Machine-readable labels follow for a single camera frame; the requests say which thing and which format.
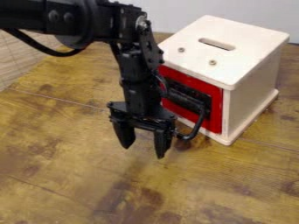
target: wooden surface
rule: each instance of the wooden surface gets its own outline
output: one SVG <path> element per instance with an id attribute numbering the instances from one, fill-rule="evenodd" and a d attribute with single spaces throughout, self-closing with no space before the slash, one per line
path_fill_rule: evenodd
<path id="1" fill-rule="evenodd" d="M 0 94 L 0 223 L 298 224 L 298 73 L 290 45 L 280 99 L 234 145 L 176 140 L 157 160 L 153 135 L 123 150 L 109 121 L 109 47 L 47 58 Z"/>

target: cable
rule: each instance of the cable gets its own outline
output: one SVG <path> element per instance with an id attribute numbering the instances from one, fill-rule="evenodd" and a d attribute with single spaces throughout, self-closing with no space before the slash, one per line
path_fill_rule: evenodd
<path id="1" fill-rule="evenodd" d="M 206 109 L 205 109 L 205 107 L 201 107 L 201 118 L 200 118 L 198 122 L 196 123 L 196 126 L 193 128 L 192 134 L 185 135 L 185 134 L 180 133 L 180 131 L 177 130 L 176 131 L 177 137 L 180 139 L 185 140 L 185 141 L 193 140 L 197 137 L 198 133 L 200 133 L 200 130 L 201 130 L 205 118 L 206 118 Z"/>
<path id="2" fill-rule="evenodd" d="M 29 46 L 31 46 L 33 48 L 35 48 L 41 52 L 50 54 L 51 56 L 70 57 L 70 56 L 74 56 L 83 51 L 83 49 L 75 49 L 70 52 L 58 52 L 58 51 L 53 50 L 50 47 L 47 47 L 46 45 L 41 44 L 34 38 L 31 38 L 26 33 L 19 31 L 18 29 L 6 28 L 3 30 L 6 32 L 9 32 L 11 35 L 14 35 L 18 39 L 21 39 Z"/>

